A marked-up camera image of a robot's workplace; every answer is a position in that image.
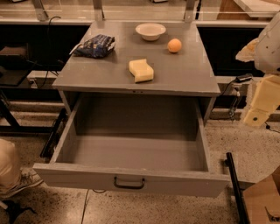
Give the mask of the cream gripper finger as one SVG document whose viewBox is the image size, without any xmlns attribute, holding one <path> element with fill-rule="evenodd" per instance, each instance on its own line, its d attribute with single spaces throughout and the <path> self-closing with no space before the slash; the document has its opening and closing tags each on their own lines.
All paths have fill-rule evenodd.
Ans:
<svg viewBox="0 0 280 224">
<path fill-rule="evenodd" d="M 250 127 L 260 127 L 269 118 L 265 111 L 250 109 L 243 119 L 244 123 Z"/>
<path fill-rule="evenodd" d="M 256 60 L 256 45 L 259 39 L 254 38 L 248 42 L 236 55 L 235 58 L 242 62 L 250 62 Z"/>
</svg>

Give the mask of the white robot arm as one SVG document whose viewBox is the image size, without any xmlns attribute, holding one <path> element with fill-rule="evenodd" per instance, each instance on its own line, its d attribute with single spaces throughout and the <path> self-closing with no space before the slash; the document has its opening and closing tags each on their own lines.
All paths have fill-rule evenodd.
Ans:
<svg viewBox="0 0 280 224">
<path fill-rule="evenodd" d="M 264 72 L 264 77 L 256 83 L 254 96 L 243 118 L 248 126 L 260 127 L 280 106 L 280 12 L 235 58 L 243 62 L 253 61 L 255 68 Z"/>
</svg>

